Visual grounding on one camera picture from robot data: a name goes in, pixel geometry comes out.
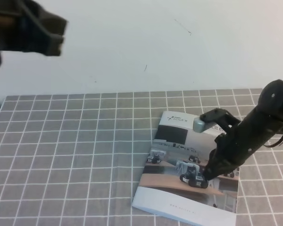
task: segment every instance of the booklet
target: booklet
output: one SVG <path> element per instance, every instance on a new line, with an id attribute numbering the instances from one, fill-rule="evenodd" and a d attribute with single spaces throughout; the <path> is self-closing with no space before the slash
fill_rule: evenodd
<path id="1" fill-rule="evenodd" d="M 203 178 L 214 139 L 224 131 L 216 125 L 196 133 L 196 117 L 163 113 L 132 206 L 196 226 L 235 226 L 239 169 Z"/>

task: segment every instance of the logo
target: logo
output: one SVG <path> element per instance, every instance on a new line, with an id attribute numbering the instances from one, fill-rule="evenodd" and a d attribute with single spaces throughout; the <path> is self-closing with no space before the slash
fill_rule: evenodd
<path id="1" fill-rule="evenodd" d="M 168 117 L 168 121 L 170 120 L 176 120 L 176 121 L 188 121 L 187 119 L 182 119 L 181 117 L 175 117 L 175 116 L 172 116 L 172 117 Z"/>

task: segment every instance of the printed picture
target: printed picture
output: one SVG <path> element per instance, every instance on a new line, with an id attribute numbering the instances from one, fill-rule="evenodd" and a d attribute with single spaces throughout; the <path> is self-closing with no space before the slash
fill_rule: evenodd
<path id="1" fill-rule="evenodd" d="M 154 188 L 236 212 L 239 168 L 206 181 L 202 172 L 215 149 L 218 126 L 203 133 L 192 130 L 193 118 L 185 113 L 164 112 L 145 162 L 139 186 Z"/>

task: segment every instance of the table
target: table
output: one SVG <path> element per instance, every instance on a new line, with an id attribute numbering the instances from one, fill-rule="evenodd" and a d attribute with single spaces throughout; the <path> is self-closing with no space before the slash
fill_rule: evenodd
<path id="1" fill-rule="evenodd" d="M 6 97 L 0 226 L 184 226 L 132 209 L 163 111 L 221 106 L 243 118 L 261 89 Z M 283 145 L 240 171 L 237 226 L 283 226 Z"/>

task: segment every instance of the white grid line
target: white grid line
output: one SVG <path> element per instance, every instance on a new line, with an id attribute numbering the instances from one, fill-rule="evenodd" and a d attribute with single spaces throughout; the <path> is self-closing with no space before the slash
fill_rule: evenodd
<path id="1" fill-rule="evenodd" d="M 100 94 L 99 107 L 100 107 L 100 104 L 101 104 L 101 96 L 102 96 L 102 94 Z M 96 128 L 98 128 L 98 126 L 99 126 L 99 120 L 97 120 Z M 86 224 L 86 215 L 87 215 L 89 190 L 90 190 L 91 177 L 92 177 L 92 168 L 93 168 L 93 160 L 94 160 L 94 153 L 95 153 L 96 136 L 97 136 L 97 131 L 95 131 L 95 138 L 94 138 L 94 145 L 93 145 L 93 157 L 92 157 L 92 161 L 91 161 L 91 170 L 90 170 L 90 175 L 89 175 L 89 183 L 88 183 L 88 190 L 87 190 L 87 201 L 86 201 L 86 206 L 85 206 L 85 213 L 84 213 L 83 226 L 85 226 L 85 224 Z"/>
<path id="2" fill-rule="evenodd" d="M 239 111 L 239 108 L 238 106 L 236 106 L 237 110 L 238 110 L 238 114 L 240 115 L 240 111 Z M 241 183 L 241 181 L 239 182 L 238 186 L 241 187 L 241 191 L 242 191 L 242 194 L 244 196 L 244 201 L 245 201 L 245 206 L 246 206 L 246 210 L 247 210 L 247 213 L 248 213 L 248 216 L 249 216 L 249 219 L 250 219 L 250 225 L 253 226 L 253 221 L 251 219 L 251 216 L 250 216 L 250 209 L 249 209 L 249 206 L 247 204 L 247 200 L 246 200 L 246 197 L 245 197 L 245 192 L 244 192 L 244 189 L 243 189 L 243 185 Z"/>
<path id="3" fill-rule="evenodd" d="M 115 121 L 114 121 L 114 128 L 116 128 L 116 125 L 117 125 L 117 112 L 115 112 Z M 114 161 L 114 142 L 115 142 L 115 130 L 114 130 L 114 133 L 113 133 L 113 147 L 112 147 L 112 160 L 111 160 L 111 166 L 113 166 L 113 161 Z M 112 174 L 113 174 L 113 171 L 111 170 L 111 175 L 110 175 L 110 189 L 109 189 L 109 200 L 108 200 L 108 217 L 107 217 L 107 226 L 109 226 L 109 218 L 110 218 L 110 198 L 111 198 L 111 188 L 112 188 Z"/>
<path id="4" fill-rule="evenodd" d="M 184 113 L 186 113 L 185 102 L 184 102 L 184 96 L 183 96 L 183 109 L 184 109 Z"/>
<path id="5" fill-rule="evenodd" d="M 150 110 L 150 128 L 151 128 L 150 137 L 151 137 L 151 146 L 152 146 L 153 134 L 152 134 L 152 111 L 151 110 Z M 155 214 L 154 214 L 154 226 L 156 226 L 156 215 Z"/>
<path id="6" fill-rule="evenodd" d="M 27 126 L 27 123 L 28 123 L 28 120 L 29 120 L 29 117 L 30 117 L 31 112 L 32 112 L 32 111 L 29 112 L 27 121 L 26 121 L 26 123 L 25 123 L 25 128 L 26 128 L 26 126 Z M 21 141 L 22 141 L 23 135 L 24 135 L 24 133 L 22 133 L 22 135 L 21 135 L 20 143 L 21 143 Z M 3 195 L 4 189 L 5 189 L 5 184 L 7 183 L 9 174 L 10 174 L 11 169 L 12 169 L 12 167 L 13 167 L 13 164 L 14 164 L 14 162 L 15 162 L 16 154 L 17 154 L 17 152 L 18 152 L 19 146 L 20 146 L 20 145 L 17 146 L 15 156 L 13 157 L 12 163 L 11 163 L 10 168 L 9 168 L 9 170 L 8 170 L 7 177 L 6 177 L 6 179 L 5 179 L 5 183 L 4 183 L 3 188 L 2 188 L 2 191 L 1 191 L 1 193 L 0 193 L 0 201 L 1 201 L 1 199 L 2 199 L 2 195 Z"/>
<path id="7" fill-rule="evenodd" d="M 81 116 L 80 116 L 80 121 L 79 121 L 79 128 L 80 128 L 80 125 L 81 125 L 81 119 L 82 119 L 82 115 L 83 115 L 83 111 L 81 112 Z M 77 140 L 78 140 L 78 137 L 79 137 L 79 131 L 77 131 L 76 133 L 76 139 L 75 139 L 75 149 L 76 149 L 76 144 L 77 144 Z M 67 199 L 67 193 L 68 193 L 68 188 L 69 188 L 69 182 L 70 182 L 70 178 L 71 178 L 71 172 L 72 172 L 72 169 L 73 169 L 73 165 L 74 165 L 74 161 L 75 161 L 75 155 L 73 154 L 72 155 L 72 161 L 71 161 L 71 167 L 70 167 L 70 172 L 69 172 L 69 177 L 68 177 L 68 183 L 67 183 L 67 186 L 66 186 L 66 191 L 65 191 L 65 196 L 64 196 L 64 201 L 63 201 L 63 206 L 62 206 L 62 213 L 61 213 L 61 218 L 60 218 L 60 226 L 62 224 L 62 218 L 63 218 L 63 215 L 64 215 L 64 209 L 65 209 L 65 204 L 66 204 L 66 199 Z"/>
<path id="8" fill-rule="evenodd" d="M 112 181 L 112 183 L 130 183 L 131 181 Z M 69 182 L 69 184 L 107 184 L 110 183 L 109 181 L 101 181 L 101 182 Z M 27 185 L 67 185 L 67 183 L 57 182 L 57 183 L 27 183 Z M 0 184 L 0 186 L 9 185 L 9 186 L 16 186 L 16 185 L 25 185 L 23 184 Z"/>
<path id="9" fill-rule="evenodd" d="M 204 113 L 203 106 L 202 106 L 202 101 L 201 101 L 201 96 L 200 96 L 200 91 L 199 90 L 198 90 L 198 97 L 199 97 L 200 107 L 201 107 L 202 113 Z"/>
<path id="10" fill-rule="evenodd" d="M 254 95 L 254 96 L 259 96 L 260 94 L 234 94 L 234 96 L 251 96 L 251 95 Z M 203 96 L 201 95 L 202 97 L 232 97 L 233 95 L 211 95 L 211 96 Z M 150 98 L 166 98 L 167 96 L 165 97 L 150 97 Z M 143 99 L 143 98 L 149 98 L 149 97 L 135 97 L 136 99 Z M 110 97 L 110 98 L 102 98 L 102 99 L 116 99 L 116 97 Z M 132 99 L 132 97 L 121 97 L 119 99 Z M 78 98 L 78 99 L 69 99 L 69 100 L 82 100 L 82 98 Z M 99 98 L 86 98 L 85 100 L 99 100 Z M 4 102 L 15 102 L 16 100 L 6 100 Z"/>
<path id="11" fill-rule="evenodd" d="M 26 126 L 27 126 L 27 124 L 28 124 L 29 117 L 30 117 L 30 115 L 28 116 L 27 123 L 26 123 L 26 125 L 25 125 L 24 131 L 25 131 Z M 34 159 L 35 159 L 35 156 L 36 156 L 37 150 L 38 150 L 38 146 L 39 146 L 39 143 L 40 143 L 41 137 L 42 137 L 42 136 L 40 135 L 40 137 L 39 137 L 39 141 L 38 141 L 38 144 L 37 144 L 37 147 L 36 147 L 36 150 L 34 151 L 33 160 L 32 160 L 32 162 L 31 162 L 31 165 L 30 165 L 30 168 L 29 168 L 29 171 L 28 171 L 28 174 L 27 174 L 27 178 L 26 178 L 26 181 L 25 181 L 25 185 L 24 185 L 24 188 L 23 188 L 23 191 L 22 191 L 22 194 L 21 194 L 21 198 L 20 198 L 20 202 L 19 202 L 19 205 L 18 205 L 18 209 L 17 209 L 16 217 L 17 217 L 17 216 L 18 216 L 18 214 L 19 214 L 19 210 L 20 210 L 21 202 L 22 202 L 22 199 L 23 199 L 23 196 L 24 196 L 24 193 L 25 193 L 25 189 L 26 189 L 27 182 L 28 182 L 28 179 L 29 179 L 29 176 L 30 176 L 30 172 L 31 172 L 32 167 L 33 167 L 33 162 L 34 162 Z"/>
<path id="12" fill-rule="evenodd" d="M 149 107 L 150 107 L 150 129 L 151 129 L 151 99 L 149 98 Z M 133 93 L 133 103 L 132 103 L 132 140 L 134 140 L 134 93 Z M 133 148 L 134 142 L 132 142 L 131 150 L 131 203 L 133 201 Z M 130 207 L 130 226 L 132 226 L 132 211 L 133 207 Z"/>
<path id="13" fill-rule="evenodd" d="M 255 105 L 238 105 L 239 107 L 254 107 Z M 235 105 L 222 105 L 221 107 L 235 107 Z M 164 107 L 153 107 L 153 109 L 162 109 Z M 63 111 L 88 111 L 88 110 L 115 110 L 115 109 L 132 109 L 131 107 L 115 107 L 115 108 L 85 108 L 85 109 L 59 109 L 59 110 L 32 110 L 33 112 L 45 112 L 45 111 L 51 111 L 51 112 L 63 112 Z M 150 109 L 149 107 L 136 107 L 135 109 Z M 13 112 L 12 110 L 3 110 L 1 112 Z M 16 112 L 28 112 L 28 110 L 17 110 Z"/>
<path id="14" fill-rule="evenodd" d="M 130 215 L 110 215 L 109 217 L 129 217 Z M 134 216 L 139 216 L 139 217 L 152 217 L 153 215 L 151 214 L 136 214 Z M 39 218 L 83 218 L 84 216 L 40 216 Z M 86 216 L 87 218 L 106 218 L 108 215 L 90 215 Z M 0 219 L 14 219 L 15 217 L 0 217 Z M 32 216 L 32 217 L 17 217 L 21 219 L 28 219 L 28 218 L 37 218 L 37 216 Z"/>
<path id="15" fill-rule="evenodd" d="M 67 95 L 66 105 L 68 104 L 68 98 L 69 98 L 69 95 Z M 56 147 L 55 147 L 54 155 L 57 153 L 57 147 L 58 147 L 58 145 L 56 145 Z M 45 197 L 47 185 L 49 184 L 49 178 L 50 178 L 50 174 L 51 174 L 51 170 L 52 170 L 52 166 L 53 166 L 53 161 L 54 161 L 54 158 L 52 158 L 52 160 L 51 160 L 51 165 L 50 165 L 50 169 L 49 169 L 49 172 L 48 172 L 48 177 L 47 177 L 46 185 L 45 185 L 45 188 L 44 188 L 44 192 L 43 192 L 42 201 L 41 201 L 41 204 L 40 204 L 40 209 L 39 209 L 36 225 L 38 225 L 38 222 L 39 222 L 39 219 L 40 219 L 40 214 L 41 214 L 41 210 L 42 210 L 43 200 L 44 200 L 44 197 Z"/>
<path id="16" fill-rule="evenodd" d="M 150 128 L 145 129 L 134 129 L 134 130 L 149 130 Z M 61 131 L 68 132 L 68 131 L 96 131 L 97 129 L 63 129 Z M 131 129 L 98 129 L 98 131 L 114 131 L 114 130 L 131 130 Z M 0 132 L 0 134 L 8 134 L 8 133 L 43 133 L 43 132 L 59 132 L 60 130 L 45 130 L 45 131 L 18 131 L 18 132 Z"/>

